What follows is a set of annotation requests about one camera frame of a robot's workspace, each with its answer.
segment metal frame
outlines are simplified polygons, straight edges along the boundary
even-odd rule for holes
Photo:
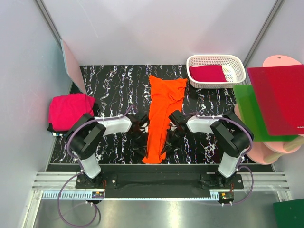
[[[249,172],[239,172],[243,179],[244,189],[243,190],[235,190],[235,192],[246,191],[251,187],[251,175]],[[32,188],[32,196],[30,198],[30,203],[28,207],[28,211],[26,213],[23,228],[33,228],[35,219],[37,216],[38,208],[43,198],[43,193],[48,191],[59,191],[63,184],[75,175],[75,172],[38,172],[33,184]],[[278,194],[279,200],[288,201],[291,200],[290,190],[286,181],[286,176],[283,172],[254,172],[254,187],[253,191],[276,191]],[[86,191],[85,189],[76,189],[75,188],[76,179],[71,180],[65,191],[71,192],[79,192],[82,193]],[[74,194],[73,198],[76,200],[78,198],[77,194]],[[168,198],[156,199],[167,201]],[[175,201],[197,201],[198,199],[174,199]]]
[[[262,28],[260,29],[255,41],[253,42],[243,64],[244,67],[246,68],[248,63],[250,62],[253,54],[255,53],[257,47],[259,46],[259,44],[261,43],[264,35],[266,34],[266,32],[268,31],[272,21],[274,20],[275,16],[277,15],[277,13],[279,12],[280,8],[282,7],[283,3],[285,2],[285,0],[276,0],[272,9],[270,10]]]
[[[42,14],[47,26],[49,27],[51,33],[53,34],[54,36],[54,39],[55,41],[57,42],[58,46],[60,49],[61,48],[61,43],[60,43],[60,40],[61,40],[61,36],[60,34],[58,33],[58,30],[50,16],[50,14],[48,13],[48,10],[45,6],[45,4],[43,3],[43,0],[34,0],[34,2],[36,3],[40,13]]]
[[[260,165],[256,163],[243,164],[251,169],[252,172],[273,172],[271,165]],[[115,173],[143,173],[143,172],[216,172],[219,169],[219,164],[100,164],[100,168],[104,172]],[[77,163],[74,164],[49,164],[48,172],[79,172],[80,167]]]

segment orange cloth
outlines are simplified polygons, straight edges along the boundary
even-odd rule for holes
[[[151,98],[149,113],[148,158],[142,161],[148,164],[159,164],[166,158],[161,151],[166,142],[169,128],[169,115],[175,110],[181,111],[187,79],[162,80],[150,76]]]

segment plastic basket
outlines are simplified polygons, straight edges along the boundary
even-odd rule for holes
[[[194,80],[189,67],[204,65],[222,65],[227,82],[199,82]],[[190,84],[197,89],[222,89],[232,88],[233,85],[243,82],[246,73],[241,60],[232,55],[195,55],[187,59],[187,74]]]

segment cable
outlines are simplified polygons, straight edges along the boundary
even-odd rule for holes
[[[251,169],[249,169],[247,166],[244,166],[244,165],[239,167],[239,170],[241,170],[241,169],[247,169],[250,173],[250,176],[251,176],[251,187],[250,187],[249,193],[246,195],[245,198],[243,198],[239,202],[231,203],[231,204],[218,204],[218,203],[217,204],[210,204],[210,203],[204,203],[204,202],[196,202],[196,203],[207,205],[207,206],[222,206],[223,207],[223,206],[239,205],[239,204],[243,203],[244,201],[246,201],[252,193],[253,185],[254,185],[254,179],[253,179],[253,173],[252,173]]]
[[[71,150],[70,150],[71,142],[72,142],[73,138],[75,137],[75,135],[76,135],[82,128],[84,128],[85,126],[88,126],[88,125],[91,124],[91,123],[98,122],[98,121],[105,121],[105,120],[118,120],[118,119],[124,118],[125,116],[127,116],[127,114],[129,113],[129,111],[130,111],[132,108],[134,108],[134,110],[137,111],[135,105],[131,105],[131,106],[127,109],[127,111],[125,112],[125,114],[123,114],[123,115],[121,115],[121,116],[114,116],[114,117],[107,117],[107,118],[98,118],[98,119],[90,120],[90,121],[84,123],[83,125],[80,125],[80,126],[73,132],[73,134],[71,135],[71,137],[69,138],[69,140],[68,140],[68,142],[67,142],[67,144],[66,144],[66,151],[67,151],[67,153],[68,153],[71,157],[77,159],[77,162],[78,162],[78,164],[80,165],[80,169],[82,169],[82,170],[84,169],[83,166],[82,166],[82,164],[81,164],[81,162],[80,162],[80,160],[79,160],[78,157],[77,157],[76,155],[74,155],[74,154],[71,152]]]
[[[93,203],[91,203],[91,206],[93,206],[93,207],[95,208],[95,214],[94,214],[94,217],[93,217],[92,221],[90,221],[90,222],[89,222],[88,224],[86,224],[86,225],[77,226],[77,225],[74,225],[74,224],[72,224],[72,223],[69,223],[68,221],[65,220],[65,218],[64,218],[63,215],[61,214],[61,211],[60,211],[60,204],[59,204],[61,193],[62,193],[63,189],[66,187],[66,185],[67,185],[73,178],[75,178],[75,177],[77,177],[77,176],[79,176],[79,175],[81,175],[81,174],[83,174],[83,171],[81,171],[81,172],[75,174],[73,177],[71,177],[70,179],[68,179],[68,180],[65,182],[65,184],[62,186],[61,190],[59,191],[58,197],[57,197],[57,209],[58,209],[59,217],[61,218],[61,220],[62,220],[65,224],[67,224],[67,225],[69,225],[69,226],[71,226],[71,227],[75,227],[75,228],[86,228],[86,227],[90,226],[90,225],[95,221],[96,216],[97,216],[97,212],[98,212],[99,215],[101,215],[101,214],[100,214],[100,211],[99,211],[99,208],[98,208],[95,204],[93,204]]]
[[[233,189],[234,189],[234,183],[231,184],[230,192],[233,192]]]
[[[198,119],[207,119],[207,120],[218,119],[218,120],[224,120],[224,121],[227,121],[229,123],[232,123],[236,127],[238,127],[240,130],[242,130],[249,139],[250,145],[249,145],[248,149],[244,152],[243,156],[246,155],[253,147],[253,141],[252,141],[252,138],[251,138],[250,134],[248,133],[248,131],[243,126],[241,126],[240,124],[238,124],[237,122],[235,122],[233,120],[230,120],[230,119],[227,119],[227,118],[221,117],[221,116],[199,116],[199,112],[187,113],[187,114],[184,114],[184,115],[185,116],[195,115]],[[241,162],[242,162],[242,157],[240,157],[240,159],[238,160],[237,165],[236,165],[236,169],[238,168],[238,166],[240,165]]]
[[[78,208],[79,206],[85,205],[85,204],[86,204],[86,202],[82,202],[82,203],[76,204],[75,206],[71,207],[68,211],[66,211],[65,213],[63,213],[62,216],[67,215],[68,213],[70,213],[70,212],[71,212],[72,210],[74,210],[75,208]],[[50,212],[49,212],[49,210],[48,210],[47,208],[46,208],[46,214],[47,214],[47,217],[48,217],[49,220],[55,221],[55,220],[60,219],[60,217],[56,217],[56,218],[51,218],[51,217],[49,217],[48,215],[50,214]]]
[[[250,187],[249,193],[246,195],[246,197],[243,198],[241,201],[234,203],[233,205],[238,205],[238,204],[241,204],[241,203],[243,203],[244,201],[246,201],[246,200],[249,198],[249,196],[251,195],[252,190],[253,190],[254,180],[253,180],[253,173],[252,173],[251,169],[249,169],[247,166],[244,166],[244,165],[242,165],[242,166],[239,167],[239,170],[241,170],[241,169],[247,169],[247,170],[250,172],[250,176],[251,176],[251,187]]]

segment table surface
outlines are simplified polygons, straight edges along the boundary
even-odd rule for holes
[[[163,79],[187,78],[185,65],[132,65],[132,66],[81,66],[87,94],[96,98],[99,116],[123,114],[134,104],[138,110],[149,113],[151,102],[149,75]],[[72,86],[71,93],[79,90]],[[224,114],[233,110],[235,97],[232,89],[186,88],[183,112],[202,112],[204,115]],[[58,137],[51,156],[51,164],[73,164],[66,153],[62,137]],[[220,163],[222,154],[212,134],[187,135],[180,148],[171,154],[166,164]],[[104,137],[97,148],[100,164],[138,164],[142,157],[131,149],[130,139],[124,133]]]

